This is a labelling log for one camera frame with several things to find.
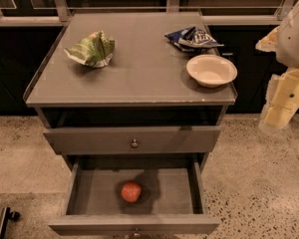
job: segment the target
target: open drawer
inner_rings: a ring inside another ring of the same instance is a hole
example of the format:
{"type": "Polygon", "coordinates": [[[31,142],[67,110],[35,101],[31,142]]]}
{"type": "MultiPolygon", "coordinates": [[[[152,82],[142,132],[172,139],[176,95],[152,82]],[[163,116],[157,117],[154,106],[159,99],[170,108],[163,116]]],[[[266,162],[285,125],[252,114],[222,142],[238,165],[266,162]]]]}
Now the open drawer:
{"type": "Polygon", "coordinates": [[[207,215],[195,154],[89,155],[73,166],[61,235],[208,234],[219,224],[207,215]],[[136,203],[121,198],[126,181],[142,186],[136,203]]]}
{"type": "Polygon", "coordinates": [[[220,126],[59,127],[44,136],[56,153],[211,152],[220,126]]]}

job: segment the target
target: speckled floor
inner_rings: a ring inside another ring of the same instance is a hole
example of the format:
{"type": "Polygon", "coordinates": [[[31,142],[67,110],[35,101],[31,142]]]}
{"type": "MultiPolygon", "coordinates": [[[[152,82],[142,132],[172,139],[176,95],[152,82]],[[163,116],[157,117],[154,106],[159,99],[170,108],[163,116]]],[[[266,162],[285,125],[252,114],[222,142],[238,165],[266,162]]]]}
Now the speckled floor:
{"type": "MultiPolygon", "coordinates": [[[[208,236],[151,238],[299,238],[299,115],[278,133],[259,130],[258,119],[226,115],[203,171],[209,212],[221,219],[218,228],[208,236]]],[[[60,214],[70,171],[42,130],[36,117],[0,117],[0,212],[10,206],[21,213],[18,222],[9,221],[5,238],[62,238],[47,223],[60,214]]]]}

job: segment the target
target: gray tabletop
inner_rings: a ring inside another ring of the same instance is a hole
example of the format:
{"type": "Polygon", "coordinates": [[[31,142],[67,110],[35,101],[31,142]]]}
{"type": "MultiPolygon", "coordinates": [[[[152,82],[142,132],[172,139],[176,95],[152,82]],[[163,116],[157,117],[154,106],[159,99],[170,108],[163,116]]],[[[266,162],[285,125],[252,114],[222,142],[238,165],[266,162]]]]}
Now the gray tabletop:
{"type": "Polygon", "coordinates": [[[29,107],[233,104],[232,85],[201,87],[186,71],[190,55],[164,36],[190,26],[203,28],[198,13],[76,14],[32,93],[29,107]],[[70,60],[70,48],[103,30],[116,40],[110,64],[90,69],[70,60]]]}

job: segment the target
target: bowl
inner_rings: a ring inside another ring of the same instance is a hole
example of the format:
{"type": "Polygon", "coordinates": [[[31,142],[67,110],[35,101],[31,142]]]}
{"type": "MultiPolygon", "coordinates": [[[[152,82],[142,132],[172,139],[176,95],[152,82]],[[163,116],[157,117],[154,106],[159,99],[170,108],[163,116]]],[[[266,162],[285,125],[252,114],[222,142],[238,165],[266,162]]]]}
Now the bowl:
{"type": "Polygon", "coordinates": [[[215,55],[196,56],[188,61],[186,68],[190,76],[208,88],[230,83],[237,77],[236,67],[229,60],[215,55]]]}

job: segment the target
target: red apple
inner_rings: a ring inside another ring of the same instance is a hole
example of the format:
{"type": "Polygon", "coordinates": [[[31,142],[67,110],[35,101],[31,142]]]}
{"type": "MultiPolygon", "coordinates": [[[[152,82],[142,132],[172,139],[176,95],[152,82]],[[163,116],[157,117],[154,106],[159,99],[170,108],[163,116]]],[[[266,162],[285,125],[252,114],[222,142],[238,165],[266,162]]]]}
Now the red apple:
{"type": "Polygon", "coordinates": [[[128,181],[122,187],[121,196],[126,202],[135,203],[138,201],[141,192],[142,188],[138,183],[128,181]]]}

